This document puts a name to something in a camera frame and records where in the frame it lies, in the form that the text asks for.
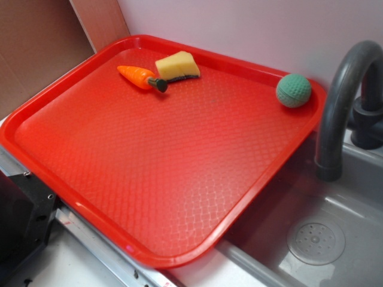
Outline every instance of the sink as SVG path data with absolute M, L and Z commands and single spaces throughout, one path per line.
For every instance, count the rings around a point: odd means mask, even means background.
M 343 175 L 328 183 L 314 154 L 312 134 L 224 241 L 273 286 L 383 286 L 383 157 L 345 143 Z

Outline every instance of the toy carrot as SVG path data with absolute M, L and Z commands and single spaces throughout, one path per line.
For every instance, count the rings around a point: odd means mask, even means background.
M 148 69 L 134 66 L 118 66 L 117 70 L 134 85 L 145 90 L 156 88 L 164 93 L 168 88 L 168 83 L 165 80 L 156 78 L 155 74 Z

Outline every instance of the gray faucet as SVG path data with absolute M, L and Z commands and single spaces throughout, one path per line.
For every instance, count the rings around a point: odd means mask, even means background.
M 361 96 L 354 100 L 360 84 Z M 334 181 L 341 177 L 347 124 L 355 146 L 375 149 L 383 145 L 382 92 L 382 48 L 373 41 L 360 42 L 344 57 L 330 86 L 315 153 L 318 178 Z

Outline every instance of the drain cover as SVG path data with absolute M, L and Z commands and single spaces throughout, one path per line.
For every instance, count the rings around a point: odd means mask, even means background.
M 310 265 L 325 265 L 337 260 L 345 249 L 343 231 L 323 217 L 310 217 L 294 224 L 287 244 L 296 258 Z

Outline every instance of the yellow sponge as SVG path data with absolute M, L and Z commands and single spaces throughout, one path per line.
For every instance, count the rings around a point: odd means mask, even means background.
M 200 71 L 192 54 L 185 51 L 156 61 L 156 67 L 160 78 L 167 82 L 200 77 Z

